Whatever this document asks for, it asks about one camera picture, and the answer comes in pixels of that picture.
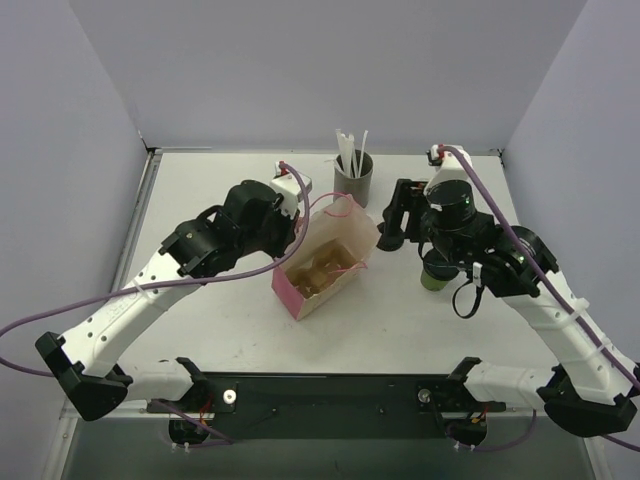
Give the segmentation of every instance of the white straw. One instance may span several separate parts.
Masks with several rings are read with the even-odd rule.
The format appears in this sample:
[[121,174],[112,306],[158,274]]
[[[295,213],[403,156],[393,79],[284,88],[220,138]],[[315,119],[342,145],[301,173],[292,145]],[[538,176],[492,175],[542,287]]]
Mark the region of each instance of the white straw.
[[336,137],[338,139],[338,150],[340,150],[340,158],[342,159],[342,166],[340,166],[340,163],[338,162],[337,158],[335,159],[335,164],[338,170],[342,172],[343,175],[347,176],[346,170],[345,170],[345,156],[346,156],[345,146],[346,145],[344,144],[344,135],[342,134],[342,131],[339,128],[336,129]]
[[340,158],[342,159],[342,171],[346,177],[351,178],[351,149],[349,139],[346,135],[340,134]]
[[360,164],[358,165],[358,178],[362,176],[362,162],[364,160],[364,146],[367,143],[367,134],[369,130],[364,131],[364,135],[362,136],[362,148],[360,149]]

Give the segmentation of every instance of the cardboard box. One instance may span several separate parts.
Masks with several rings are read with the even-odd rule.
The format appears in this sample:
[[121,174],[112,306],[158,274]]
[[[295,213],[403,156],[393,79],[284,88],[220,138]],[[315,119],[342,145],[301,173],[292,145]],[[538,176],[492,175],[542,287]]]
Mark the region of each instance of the cardboard box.
[[351,196],[340,197],[311,216],[298,251],[273,270],[271,288],[300,320],[364,270],[379,238],[362,207]]

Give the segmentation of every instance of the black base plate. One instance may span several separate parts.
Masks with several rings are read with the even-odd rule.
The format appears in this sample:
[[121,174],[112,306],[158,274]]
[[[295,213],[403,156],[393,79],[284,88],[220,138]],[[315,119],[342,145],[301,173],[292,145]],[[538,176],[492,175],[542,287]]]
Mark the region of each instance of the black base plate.
[[[234,439],[439,438],[433,409],[420,402],[427,389],[438,412],[480,412],[449,375],[300,375],[205,373],[214,392],[211,425]],[[223,401],[226,390],[236,401]],[[203,398],[187,394],[177,406],[198,412]],[[504,404],[490,406],[504,411]],[[152,407],[151,413],[164,413]]]

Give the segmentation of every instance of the pink cable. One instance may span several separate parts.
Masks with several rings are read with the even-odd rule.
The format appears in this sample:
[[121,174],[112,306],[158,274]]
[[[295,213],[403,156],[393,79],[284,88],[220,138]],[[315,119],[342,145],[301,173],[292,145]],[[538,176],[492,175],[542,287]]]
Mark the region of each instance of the pink cable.
[[[315,207],[316,203],[318,203],[323,198],[327,198],[327,197],[330,197],[330,196],[343,197],[343,198],[347,198],[347,199],[350,197],[350,195],[347,195],[347,194],[344,194],[344,193],[340,193],[340,192],[325,193],[324,195],[320,195],[318,198],[316,198],[313,201],[313,203],[309,206],[309,209],[312,209],[313,207]],[[324,213],[326,213],[330,217],[337,217],[337,218],[348,217],[351,214],[351,212],[353,211],[353,202],[355,201],[355,200],[353,200],[353,197],[351,197],[350,200],[351,201],[349,202],[349,211],[347,213],[331,213],[328,210],[325,210]]]
[[365,262],[358,262],[349,268],[342,268],[340,270],[334,270],[333,272],[329,273],[344,273],[350,272],[351,270],[358,270],[359,268],[369,268],[369,266]]

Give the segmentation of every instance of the screw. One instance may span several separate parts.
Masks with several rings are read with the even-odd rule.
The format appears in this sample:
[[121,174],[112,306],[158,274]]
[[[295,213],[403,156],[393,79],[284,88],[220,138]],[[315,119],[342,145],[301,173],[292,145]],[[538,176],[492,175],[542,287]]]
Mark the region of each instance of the screw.
[[234,390],[225,390],[222,399],[227,405],[233,405],[236,401],[236,392]]
[[429,403],[429,397],[431,397],[431,392],[426,388],[418,392],[418,400],[420,400],[420,403]]

